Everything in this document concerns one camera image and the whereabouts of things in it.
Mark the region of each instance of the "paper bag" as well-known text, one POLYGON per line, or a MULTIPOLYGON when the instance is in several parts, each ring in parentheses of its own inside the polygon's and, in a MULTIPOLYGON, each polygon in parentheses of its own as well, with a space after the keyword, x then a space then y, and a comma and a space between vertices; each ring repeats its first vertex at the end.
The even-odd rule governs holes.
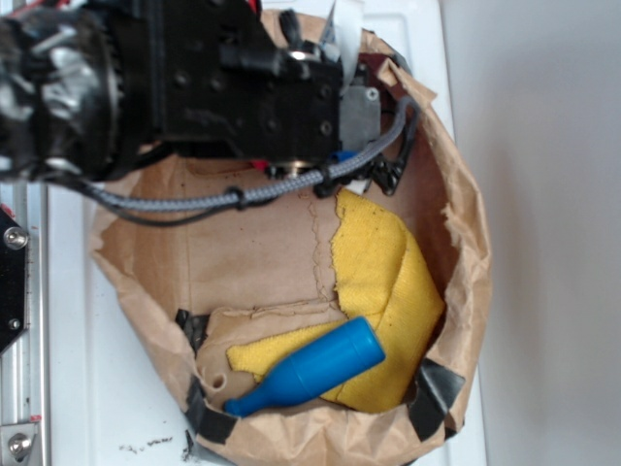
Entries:
MULTIPOLYGON (((265 12, 263 21, 282 46, 277 15, 265 12)), ((316 41, 323 20, 300 21, 305 37, 316 41)), ((446 304, 399 407, 369 415, 315 400, 244 419, 221 410, 254 386, 251 374, 231 371, 228 348, 343 318, 330 254, 339 227, 334 198, 305 190, 170 229, 137 226, 104 210, 95 219, 93 257, 198 443, 240 465, 400 465, 464 425, 491 294, 483 201, 431 107, 435 94, 374 34, 364 34, 361 51, 373 54, 383 89, 396 99, 410 94, 422 109, 397 193, 386 197, 372 186, 365 196, 405 222, 446 304), (380 61, 378 53, 385 55, 380 61)), ((243 162, 171 157, 108 188, 183 198, 263 183, 264 175, 243 162)))

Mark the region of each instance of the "yellow cloth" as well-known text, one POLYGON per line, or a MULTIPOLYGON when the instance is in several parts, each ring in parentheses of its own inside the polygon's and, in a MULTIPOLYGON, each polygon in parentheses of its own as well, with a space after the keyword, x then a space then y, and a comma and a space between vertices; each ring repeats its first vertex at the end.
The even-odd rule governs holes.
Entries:
MULTIPOLYGON (((367 413, 401 403, 427 348, 444 303, 418 244, 404 223, 346 189, 339 193, 341 226, 332 239, 339 303, 349 317, 364 316, 386 359, 324 393, 322 398, 367 413)), ((235 371, 259 382, 287 354, 336 328, 342 321, 276 335, 227 350, 235 371)))

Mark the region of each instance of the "black bracket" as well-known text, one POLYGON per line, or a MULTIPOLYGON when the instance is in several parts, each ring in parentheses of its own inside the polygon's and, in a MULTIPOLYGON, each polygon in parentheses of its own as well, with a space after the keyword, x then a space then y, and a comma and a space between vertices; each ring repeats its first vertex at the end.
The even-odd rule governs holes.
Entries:
POLYGON ((26 327, 28 235, 0 209, 0 354, 26 327))

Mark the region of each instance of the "black cable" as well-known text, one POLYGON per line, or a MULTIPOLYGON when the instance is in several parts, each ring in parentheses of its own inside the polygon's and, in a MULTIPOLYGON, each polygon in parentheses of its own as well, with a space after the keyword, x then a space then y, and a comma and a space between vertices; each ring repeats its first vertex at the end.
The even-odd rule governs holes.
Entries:
MULTIPOLYGON (((185 226, 190 223, 194 223, 196 221, 205 219, 207 217, 220 214, 225 211, 230 211, 234 209, 244 210, 248 207, 262 207, 276 200, 276 199, 269 199, 264 202, 248 203, 245 200, 244 196, 242 195, 242 196, 238 196, 240 200, 237 204, 233 204, 230 206, 223 206, 223 207, 215 208, 215 209, 205 209, 203 212, 199 214, 196 214, 193 216, 186 216, 184 218, 179 218, 176 220, 154 220, 151 218, 145 218, 143 216, 136 216, 135 214, 131 214, 126 209, 120 208, 119 206, 116 206, 106 201, 105 199, 102 199, 101 197, 97 195, 96 191, 91 191, 90 189, 88 189, 88 184, 82 181, 75 180, 75 181, 69 182, 65 180, 65 181, 56 181, 55 183, 62 185, 73 191, 76 191, 77 193, 83 195, 84 197, 92 199, 93 201, 97 202, 100 206, 104 207, 109 212, 115 214, 119 218, 123 218, 124 220, 130 221, 132 223, 136 223, 138 225, 150 226, 150 227, 156 227, 156 228, 173 228, 176 226, 185 226)), ((243 191, 238 187, 230 187, 227 189, 227 192, 243 193, 243 191)))
POLYGON ((401 144, 401 149, 399 150, 399 154, 397 155, 397 160, 403 160, 404 166, 406 168, 406 164, 409 159, 409 154, 412 149, 414 149, 414 143, 416 142, 416 126, 418 125, 418 118, 415 116, 409 122, 409 125, 404 128, 404 141, 401 144))

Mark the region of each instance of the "blue bottle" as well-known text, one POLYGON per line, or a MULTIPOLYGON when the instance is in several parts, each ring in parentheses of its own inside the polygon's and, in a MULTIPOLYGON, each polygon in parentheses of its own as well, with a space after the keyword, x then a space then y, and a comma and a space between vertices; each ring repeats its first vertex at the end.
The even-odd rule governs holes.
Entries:
POLYGON ((246 417, 264 408, 306 403, 385 357, 371 325, 354 318, 282 359, 248 395, 228 400, 224 411, 246 417))

